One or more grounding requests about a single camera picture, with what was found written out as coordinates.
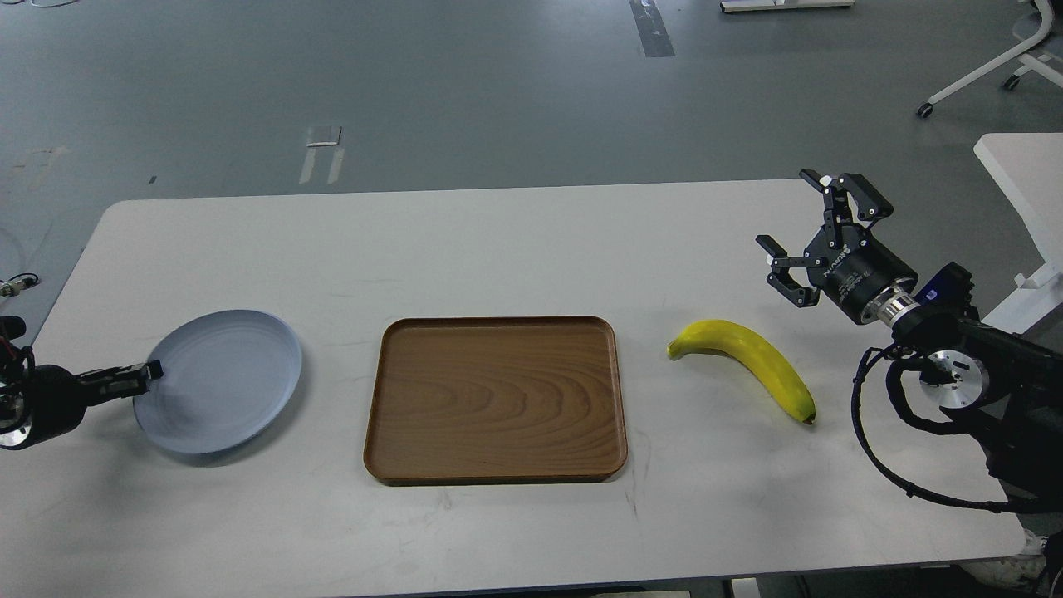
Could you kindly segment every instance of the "yellow banana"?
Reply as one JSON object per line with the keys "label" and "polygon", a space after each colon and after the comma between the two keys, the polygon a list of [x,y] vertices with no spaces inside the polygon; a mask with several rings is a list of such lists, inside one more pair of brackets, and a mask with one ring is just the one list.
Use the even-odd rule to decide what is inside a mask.
{"label": "yellow banana", "polygon": [[673,361],[688,354],[708,353],[726,354],[741,362],[797,422],[810,425],[815,421],[815,403],[808,387],[763,337],[732,322],[701,321],[685,328],[668,346]]}

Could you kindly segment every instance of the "brown tray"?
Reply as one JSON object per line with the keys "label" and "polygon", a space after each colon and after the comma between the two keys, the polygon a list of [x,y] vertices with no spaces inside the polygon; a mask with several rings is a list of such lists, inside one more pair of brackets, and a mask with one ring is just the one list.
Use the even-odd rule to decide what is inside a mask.
{"label": "brown tray", "polygon": [[590,317],[392,324],[364,459],[396,485],[605,480],[627,459],[612,328]]}

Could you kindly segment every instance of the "white table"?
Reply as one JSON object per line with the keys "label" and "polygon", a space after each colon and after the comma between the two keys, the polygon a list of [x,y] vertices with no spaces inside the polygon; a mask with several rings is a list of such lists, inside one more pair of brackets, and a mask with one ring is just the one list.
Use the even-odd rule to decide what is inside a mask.
{"label": "white table", "polygon": [[[764,281],[754,242],[772,233],[799,249],[821,212],[796,180],[117,204],[41,330],[38,362],[135,363],[191,319],[249,308],[294,328],[304,378],[274,426],[220,461],[164,455],[122,401],[0,455],[0,592],[407,594],[1016,553],[1014,516],[906,498],[860,452],[849,380],[889,331],[829,304],[796,310]],[[366,472],[390,323],[554,314],[615,329],[630,456],[614,479],[387,488]],[[702,319],[742,323],[787,355],[816,425],[791,421],[737,362],[670,362],[665,344]],[[885,462],[944,492],[1003,498],[974,441],[906,427],[874,378],[867,428]]]}
{"label": "white table", "polygon": [[1030,276],[1015,276],[1018,288],[984,319],[1024,334],[1063,304],[1063,133],[991,133],[978,140],[975,154],[1045,259]]}

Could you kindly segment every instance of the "gray floor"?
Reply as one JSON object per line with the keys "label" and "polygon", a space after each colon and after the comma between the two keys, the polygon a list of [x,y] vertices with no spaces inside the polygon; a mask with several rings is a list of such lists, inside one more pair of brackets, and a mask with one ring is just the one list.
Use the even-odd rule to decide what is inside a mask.
{"label": "gray floor", "polygon": [[[925,277],[965,264],[983,311],[1040,264],[972,148],[984,133],[1063,131],[1063,91],[1035,75],[1001,91],[1001,69],[929,120],[914,116],[1013,45],[1027,7],[658,5],[674,57],[644,57],[624,0],[0,6],[0,276],[44,279],[0,314],[26,318],[35,335],[103,210],[165,197],[793,177],[810,167],[867,175],[897,207],[879,236]],[[332,184],[327,157],[300,184],[311,124],[344,126]],[[735,250],[759,251],[752,239]],[[896,574],[908,576],[906,596],[919,595],[916,574]],[[841,593],[810,585],[817,596],[882,587],[853,575],[826,576],[850,588]]]}

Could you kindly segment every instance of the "plate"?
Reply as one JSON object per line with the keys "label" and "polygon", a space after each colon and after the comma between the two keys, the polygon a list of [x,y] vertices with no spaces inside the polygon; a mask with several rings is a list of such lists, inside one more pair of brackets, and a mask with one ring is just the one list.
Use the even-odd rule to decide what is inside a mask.
{"label": "plate", "polygon": [[303,351],[280,319],[231,310],[174,330],[148,360],[162,363],[163,378],[133,399],[137,424],[165,449],[207,455],[269,426],[296,390]]}

